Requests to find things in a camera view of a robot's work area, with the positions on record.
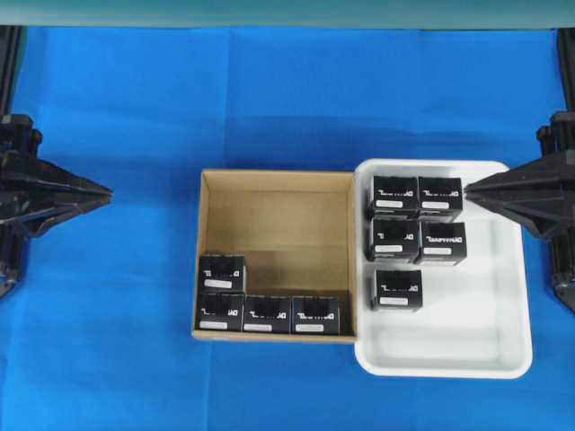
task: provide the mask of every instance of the white label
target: white label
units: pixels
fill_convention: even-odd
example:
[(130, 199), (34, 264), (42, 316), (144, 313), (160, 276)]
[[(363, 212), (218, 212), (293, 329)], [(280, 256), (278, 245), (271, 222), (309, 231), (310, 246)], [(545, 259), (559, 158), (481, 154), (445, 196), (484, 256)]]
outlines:
[(402, 245), (377, 245), (376, 253), (394, 253), (397, 251), (403, 251)]
[(379, 298), (381, 305), (407, 305), (407, 298)]
[(222, 289), (231, 289), (232, 282), (225, 280), (204, 280), (205, 287), (220, 287)]
[(376, 207), (403, 208), (401, 200), (377, 200)]
[[(387, 285), (381, 285), (381, 287), (386, 291), (386, 292), (393, 292), (393, 289), (388, 289)], [(418, 292), (420, 290), (420, 287), (417, 285), (411, 285), (409, 288), (409, 292)]]
[(201, 330), (227, 330), (226, 321), (201, 321), (199, 323)]
[(323, 325), (299, 324), (296, 325), (296, 332), (323, 332)]
[(255, 330), (258, 332), (271, 332), (271, 325), (260, 325), (258, 323), (246, 323), (243, 330)]
[(440, 254), (442, 256), (448, 256), (451, 254), (451, 249), (449, 247), (423, 247), (423, 254)]
[(422, 208), (449, 209), (449, 202), (421, 202)]

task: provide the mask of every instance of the open cardboard box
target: open cardboard box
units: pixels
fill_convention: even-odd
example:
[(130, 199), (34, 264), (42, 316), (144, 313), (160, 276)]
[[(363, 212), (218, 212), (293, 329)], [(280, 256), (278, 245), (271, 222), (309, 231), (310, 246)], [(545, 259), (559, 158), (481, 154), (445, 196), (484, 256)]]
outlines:
[(248, 295), (338, 296), (340, 335), (200, 330), (197, 287), (192, 335), (197, 339), (353, 343), (354, 203), (351, 172), (203, 171), (196, 259), (209, 253), (245, 255)]

